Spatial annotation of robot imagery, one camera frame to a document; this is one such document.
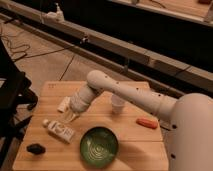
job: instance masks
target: bottle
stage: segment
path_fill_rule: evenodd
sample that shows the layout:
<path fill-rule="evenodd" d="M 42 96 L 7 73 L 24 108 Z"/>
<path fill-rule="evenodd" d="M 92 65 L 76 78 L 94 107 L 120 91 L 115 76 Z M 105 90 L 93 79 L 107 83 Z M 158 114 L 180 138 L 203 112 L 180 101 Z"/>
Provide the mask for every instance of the bottle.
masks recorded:
<path fill-rule="evenodd" d="M 64 13 L 63 11 L 61 10 L 61 8 L 59 7 L 58 3 L 55 3 L 56 4 L 56 7 L 57 7 L 57 11 L 56 11 L 56 14 L 57 14 L 57 20 L 59 22 L 63 22 L 64 21 Z"/>
<path fill-rule="evenodd" d="M 74 135 L 74 131 L 72 129 L 58 121 L 49 121 L 48 119 L 44 119 L 43 126 L 47 128 L 51 134 L 56 135 L 67 143 L 70 143 L 71 138 Z"/>

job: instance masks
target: orange marker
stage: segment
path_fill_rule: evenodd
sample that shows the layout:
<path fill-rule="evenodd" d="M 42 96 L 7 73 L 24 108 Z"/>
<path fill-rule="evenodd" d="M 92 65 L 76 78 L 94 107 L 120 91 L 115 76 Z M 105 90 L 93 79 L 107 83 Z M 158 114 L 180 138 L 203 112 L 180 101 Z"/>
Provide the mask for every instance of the orange marker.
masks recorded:
<path fill-rule="evenodd" d="M 156 129 L 158 127 L 157 121 L 151 121 L 145 118 L 138 118 L 136 120 L 136 123 L 152 129 Z"/>

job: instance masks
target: white cup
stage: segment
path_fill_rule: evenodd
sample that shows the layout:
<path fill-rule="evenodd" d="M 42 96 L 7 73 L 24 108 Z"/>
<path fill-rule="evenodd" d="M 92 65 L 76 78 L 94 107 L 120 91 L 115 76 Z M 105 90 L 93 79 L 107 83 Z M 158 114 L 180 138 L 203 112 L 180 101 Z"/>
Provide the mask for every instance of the white cup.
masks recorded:
<path fill-rule="evenodd" d="M 125 106 L 125 100 L 113 94 L 111 97 L 111 104 L 112 104 L 112 112 L 114 114 L 120 114 L 122 113 L 123 108 Z"/>

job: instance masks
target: floor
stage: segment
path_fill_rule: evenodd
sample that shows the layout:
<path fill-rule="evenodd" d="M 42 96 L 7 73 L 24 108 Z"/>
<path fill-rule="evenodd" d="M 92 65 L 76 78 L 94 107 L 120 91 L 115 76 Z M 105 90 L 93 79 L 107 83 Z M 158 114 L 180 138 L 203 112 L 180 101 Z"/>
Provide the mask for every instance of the floor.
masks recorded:
<path fill-rule="evenodd" d="M 35 34 L 32 34 L 26 29 L 23 29 L 22 26 L 17 26 L 12 23 L 3 24 L 2 19 L 0 19 L 0 23 L 2 35 L 4 35 L 3 40 L 6 46 L 6 39 L 12 42 L 13 47 L 24 44 L 27 46 L 30 45 L 30 48 L 26 52 L 27 56 L 31 56 L 31 58 L 21 59 L 16 62 L 16 65 L 20 70 L 26 72 L 27 77 L 32 81 L 31 89 L 38 96 L 45 81 L 85 81 L 87 73 L 94 69 L 102 70 L 116 80 L 130 80 L 122 74 L 116 73 L 104 66 L 86 59 L 83 56 L 73 53 L 70 50 L 63 50 L 43 56 L 32 57 L 35 55 L 60 50 L 63 47 L 60 47 L 59 45 L 47 41 L 42 37 L 38 37 Z M 16 49 L 16 51 L 23 51 L 27 48 L 27 46 L 20 47 Z M 8 51 L 12 55 L 13 59 L 17 59 L 23 54 L 23 52 L 11 53 L 10 49 L 8 49 Z M 19 109 L 19 113 L 24 112 L 26 112 L 25 106 L 21 106 Z M 163 129 L 162 131 L 163 136 L 168 141 L 169 138 L 167 137 L 169 137 L 169 134 L 165 134 L 165 131 Z M 19 144 L 19 141 L 14 140 L 8 156 L 4 162 L 4 165 L 1 169 L 2 171 L 12 170 L 12 164 L 15 159 Z"/>

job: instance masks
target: black object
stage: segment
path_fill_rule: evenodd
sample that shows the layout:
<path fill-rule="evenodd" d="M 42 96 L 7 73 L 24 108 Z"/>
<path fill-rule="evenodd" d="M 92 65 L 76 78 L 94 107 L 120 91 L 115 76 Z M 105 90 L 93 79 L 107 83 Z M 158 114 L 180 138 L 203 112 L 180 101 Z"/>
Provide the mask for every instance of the black object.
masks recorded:
<path fill-rule="evenodd" d="M 17 113 L 17 106 L 28 104 L 27 108 L 31 110 L 38 101 L 36 94 L 29 88 L 31 81 L 15 66 L 1 40 L 0 78 L 5 80 L 0 87 L 0 138 L 5 138 L 0 151 L 1 167 L 13 138 L 23 139 L 24 134 L 21 129 L 28 125 L 31 119 L 30 116 L 15 123 L 14 115 Z"/>
<path fill-rule="evenodd" d="M 42 145 L 35 143 L 35 144 L 28 145 L 27 151 L 30 152 L 30 153 L 33 153 L 35 155 L 38 155 L 38 154 L 45 153 L 46 149 Z"/>

